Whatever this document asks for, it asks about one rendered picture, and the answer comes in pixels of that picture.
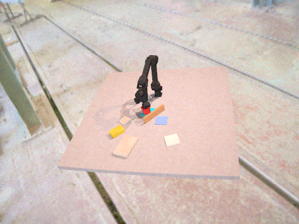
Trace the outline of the yellow rectangular block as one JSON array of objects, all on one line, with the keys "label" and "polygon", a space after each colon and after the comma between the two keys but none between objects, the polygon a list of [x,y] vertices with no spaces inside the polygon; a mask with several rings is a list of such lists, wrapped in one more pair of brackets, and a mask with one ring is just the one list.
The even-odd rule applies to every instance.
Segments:
[{"label": "yellow rectangular block", "polygon": [[121,135],[124,132],[125,132],[124,128],[121,125],[119,125],[114,129],[110,130],[109,134],[112,136],[112,138],[116,138],[117,136]]}]

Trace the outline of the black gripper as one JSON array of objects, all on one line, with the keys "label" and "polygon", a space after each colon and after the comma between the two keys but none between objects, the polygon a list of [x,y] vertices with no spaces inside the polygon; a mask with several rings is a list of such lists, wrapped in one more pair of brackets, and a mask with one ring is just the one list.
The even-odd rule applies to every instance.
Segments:
[{"label": "black gripper", "polygon": [[142,100],[143,100],[142,106],[144,109],[151,107],[151,104],[148,102],[148,93],[142,96]]}]

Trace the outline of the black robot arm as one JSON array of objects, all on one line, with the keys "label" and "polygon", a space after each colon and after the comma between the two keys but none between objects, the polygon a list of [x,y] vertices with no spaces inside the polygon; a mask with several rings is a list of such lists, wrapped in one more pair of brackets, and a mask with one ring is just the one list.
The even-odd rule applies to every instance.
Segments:
[{"label": "black robot arm", "polygon": [[148,73],[151,67],[152,71],[152,83],[151,89],[155,91],[155,97],[162,96],[162,86],[158,81],[157,76],[157,63],[158,63],[158,56],[157,55],[149,55],[145,60],[145,65],[143,68],[142,75],[139,77],[137,82],[137,92],[135,93],[134,101],[136,104],[143,102],[142,96],[148,93],[147,86],[148,86]]}]

